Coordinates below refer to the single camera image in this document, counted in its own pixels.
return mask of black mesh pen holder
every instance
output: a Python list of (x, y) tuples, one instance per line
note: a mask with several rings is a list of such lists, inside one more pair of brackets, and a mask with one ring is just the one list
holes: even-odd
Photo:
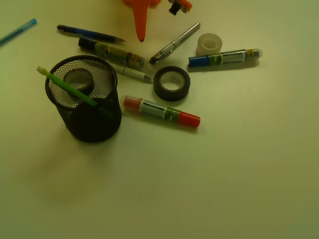
[(96, 56), (74, 56), (58, 63), (50, 73), (98, 103), (91, 106), (46, 79), (46, 94), (76, 138), (84, 142), (101, 142), (118, 130), (122, 119), (116, 89), (118, 81), (109, 63)]

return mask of red glue stick cap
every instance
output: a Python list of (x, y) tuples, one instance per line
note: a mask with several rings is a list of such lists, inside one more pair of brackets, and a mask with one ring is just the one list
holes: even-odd
[(198, 127), (200, 124), (200, 117), (188, 114), (186, 112), (180, 112), (177, 123)]
[(133, 111), (139, 111), (141, 101), (142, 101), (142, 98), (136, 98), (132, 96), (122, 96), (121, 98), (121, 104), (125, 108), (133, 110)]

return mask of blue glue stick cap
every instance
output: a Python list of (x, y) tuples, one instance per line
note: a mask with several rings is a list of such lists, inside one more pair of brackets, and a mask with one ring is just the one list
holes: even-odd
[(209, 57), (208, 56), (194, 56), (189, 57), (189, 67), (196, 66), (209, 66)]
[(35, 18), (34, 18), (34, 19), (32, 19), (32, 20), (31, 20), (31, 22), (32, 22), (32, 25), (37, 24), (37, 21), (36, 21), (36, 19), (35, 19)]

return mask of black cap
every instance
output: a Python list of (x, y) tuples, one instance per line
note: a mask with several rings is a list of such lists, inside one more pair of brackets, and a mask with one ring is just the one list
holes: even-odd
[(179, 11), (180, 7), (181, 5), (177, 1), (175, 1), (168, 11), (175, 16), (176, 13)]
[(80, 38), (79, 40), (79, 46), (90, 51), (94, 51), (96, 43), (96, 41), (88, 40), (86, 38)]

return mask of glue stick label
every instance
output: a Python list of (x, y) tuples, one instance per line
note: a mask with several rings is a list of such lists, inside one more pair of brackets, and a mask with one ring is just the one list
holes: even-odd
[(230, 62), (244, 62), (246, 60), (245, 51), (242, 52), (228, 52), (222, 55), (223, 63), (230, 63)]
[(159, 106), (158, 104), (155, 105), (153, 102), (146, 100), (141, 101), (139, 108), (139, 112), (145, 112), (161, 118), (164, 118), (165, 111), (166, 107)]

